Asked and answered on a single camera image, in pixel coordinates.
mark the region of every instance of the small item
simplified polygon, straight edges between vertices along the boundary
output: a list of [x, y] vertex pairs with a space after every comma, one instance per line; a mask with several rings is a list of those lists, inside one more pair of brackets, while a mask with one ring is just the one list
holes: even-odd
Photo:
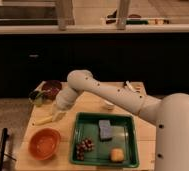
[[52, 122], [52, 119], [53, 119], [53, 116], [47, 116], [47, 117], [36, 120], [34, 123], [32, 123], [32, 125], [36, 125], [36, 126], [43, 125], [43, 124]]
[[114, 104], [109, 102], [108, 100], [104, 100], [104, 108], [108, 110], [113, 110], [114, 109]]
[[58, 80], [48, 80], [42, 86], [42, 91], [47, 99], [55, 100], [56, 95], [62, 89], [62, 84]]
[[76, 155], [78, 160], [84, 160], [84, 152], [94, 150], [94, 143], [91, 139], [85, 138], [76, 145]]
[[100, 140], [107, 141], [112, 139], [112, 128], [110, 120], [99, 120]]
[[123, 162], [124, 153], [121, 148], [113, 148], [110, 152], [110, 159], [112, 162]]
[[40, 107], [43, 104], [43, 100], [44, 100], [44, 93], [42, 91], [32, 91], [29, 94], [29, 101], [37, 106]]
[[60, 141], [60, 133], [55, 129], [44, 128], [36, 132], [29, 142], [29, 153], [37, 160], [52, 157]]

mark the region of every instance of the green tray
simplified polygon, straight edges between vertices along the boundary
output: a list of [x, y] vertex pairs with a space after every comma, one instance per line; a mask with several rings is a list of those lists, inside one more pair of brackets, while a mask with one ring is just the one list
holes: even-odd
[[[101, 119], [110, 120], [113, 132], [113, 138], [110, 141], [100, 141], [98, 121]], [[83, 161], [77, 160], [76, 144], [85, 138], [91, 138], [95, 148], [91, 152], [85, 152]], [[115, 147], [123, 149], [125, 159], [122, 163], [114, 163], [110, 160], [110, 150]], [[138, 167], [139, 159], [133, 118], [129, 115], [78, 113], [73, 132], [70, 161], [83, 165]]]

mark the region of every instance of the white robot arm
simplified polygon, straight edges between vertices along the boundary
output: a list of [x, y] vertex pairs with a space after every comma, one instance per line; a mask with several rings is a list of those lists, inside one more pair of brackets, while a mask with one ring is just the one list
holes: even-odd
[[60, 110], [70, 109], [83, 91], [94, 93], [156, 126], [155, 171], [189, 171], [189, 95], [160, 100], [101, 83], [87, 70], [72, 71], [67, 82], [56, 97]]

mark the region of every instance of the sponge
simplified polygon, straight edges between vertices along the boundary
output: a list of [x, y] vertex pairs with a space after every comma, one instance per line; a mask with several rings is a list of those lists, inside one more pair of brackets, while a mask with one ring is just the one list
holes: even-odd
[[99, 130], [101, 141], [112, 139], [112, 128], [109, 120], [99, 120]]

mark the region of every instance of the grapes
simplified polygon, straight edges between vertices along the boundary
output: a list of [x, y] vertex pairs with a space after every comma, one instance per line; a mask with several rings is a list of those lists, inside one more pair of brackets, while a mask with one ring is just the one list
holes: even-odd
[[94, 150], [94, 143], [91, 139], [85, 138], [76, 145], [76, 155], [78, 160], [84, 160], [84, 153]]

